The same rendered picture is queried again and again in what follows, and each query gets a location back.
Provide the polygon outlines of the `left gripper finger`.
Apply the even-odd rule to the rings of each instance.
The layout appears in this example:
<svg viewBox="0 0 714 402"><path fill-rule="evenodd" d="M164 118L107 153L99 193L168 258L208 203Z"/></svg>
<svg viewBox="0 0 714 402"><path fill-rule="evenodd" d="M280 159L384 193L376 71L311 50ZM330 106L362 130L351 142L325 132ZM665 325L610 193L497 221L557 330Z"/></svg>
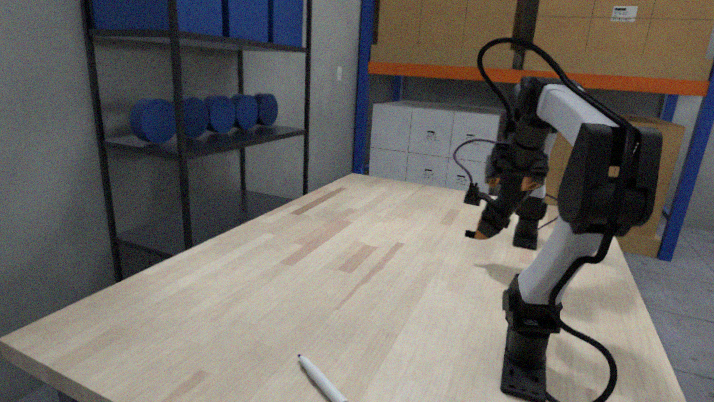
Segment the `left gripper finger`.
<svg viewBox="0 0 714 402"><path fill-rule="evenodd" d="M488 182L487 182L487 183L484 183L484 184L486 184L487 186L489 186L489 187L491 187L491 188L494 188L495 185L497 184L498 180L499 180L498 178L496 178L496 179L489 179Z"/></svg>
<svg viewBox="0 0 714 402"><path fill-rule="evenodd" d="M523 177L521 185L520 185L520 191L536 190L535 188L537 186L539 186L539 185L536 183L531 183L530 178Z"/></svg>

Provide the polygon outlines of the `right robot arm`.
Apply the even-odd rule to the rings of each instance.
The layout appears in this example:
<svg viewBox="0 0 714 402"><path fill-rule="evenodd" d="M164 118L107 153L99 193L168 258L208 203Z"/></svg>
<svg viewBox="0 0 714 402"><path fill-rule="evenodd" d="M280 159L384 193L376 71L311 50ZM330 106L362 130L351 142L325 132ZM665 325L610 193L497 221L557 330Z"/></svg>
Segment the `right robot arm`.
<svg viewBox="0 0 714 402"><path fill-rule="evenodd" d="M548 162L553 143L557 138L557 133L557 130L551 126L550 131L540 148L543 150L543 155L546 156L546 160ZM509 175L508 179L502 184L501 192L505 199L512 202L520 201L522 203L515 211L515 215L518 215L519 217L518 223L516 224L517 228L515 227L512 246L536 250L539 220L543 220L548 208L548 204L544 202L546 177L544 179L544 184L541 187L536 190L529 191L520 191L522 179L523 177L520 176ZM480 192L479 186L477 185L478 183L475 182L475 185L471 186L469 195L468 191L465 191L463 203L480 206L481 199L483 199L494 207L495 199L485 192Z"/></svg>

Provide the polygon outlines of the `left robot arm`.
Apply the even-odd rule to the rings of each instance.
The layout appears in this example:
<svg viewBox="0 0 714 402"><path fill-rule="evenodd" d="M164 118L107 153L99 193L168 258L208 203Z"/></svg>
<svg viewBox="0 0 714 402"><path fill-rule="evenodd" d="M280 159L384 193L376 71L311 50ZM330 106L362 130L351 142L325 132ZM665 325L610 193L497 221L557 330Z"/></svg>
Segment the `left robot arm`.
<svg viewBox="0 0 714 402"><path fill-rule="evenodd" d="M501 131L507 147L512 135L519 145L538 147L551 125L574 146L558 191L556 225L534 261L502 294L508 327L500 390L546 402L548 333L561 331L549 312L550 295L574 263L600 245L618 178L609 176L610 166L621 164L624 136L615 120L561 79L520 77L508 100L517 125L507 114ZM656 127L630 125L636 149L613 237L645 224L655 206L663 134Z"/></svg>

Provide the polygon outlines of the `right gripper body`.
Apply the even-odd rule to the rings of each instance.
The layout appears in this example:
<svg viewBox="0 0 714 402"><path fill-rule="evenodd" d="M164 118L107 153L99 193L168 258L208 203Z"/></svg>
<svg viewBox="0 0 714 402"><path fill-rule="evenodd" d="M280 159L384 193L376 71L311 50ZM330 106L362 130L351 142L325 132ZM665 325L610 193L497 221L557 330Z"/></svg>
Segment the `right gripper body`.
<svg viewBox="0 0 714 402"><path fill-rule="evenodd" d="M481 211L482 216L477 229L488 238L499 234L504 227L507 229L511 221L509 217L522 204L520 201L512 202L506 200L501 193L494 200L494 203L494 207L487 202L485 203L485 208Z"/></svg>

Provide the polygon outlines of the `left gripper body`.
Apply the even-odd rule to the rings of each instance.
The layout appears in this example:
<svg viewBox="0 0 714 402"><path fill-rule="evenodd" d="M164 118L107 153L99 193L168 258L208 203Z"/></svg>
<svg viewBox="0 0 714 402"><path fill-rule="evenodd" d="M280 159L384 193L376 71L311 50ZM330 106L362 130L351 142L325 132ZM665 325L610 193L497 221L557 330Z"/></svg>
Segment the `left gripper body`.
<svg viewBox="0 0 714 402"><path fill-rule="evenodd" d="M489 179L500 179L501 168L503 168L508 169L511 176L530 178L531 183L539 185L535 188L538 189L544 184L543 180L548 171L546 156L543 156L543 152L540 149L541 146L526 147L519 145L514 140L514 136L512 136L508 148L506 144L494 143L493 153L491 148L490 155L486 156L484 183L487 183Z"/></svg>

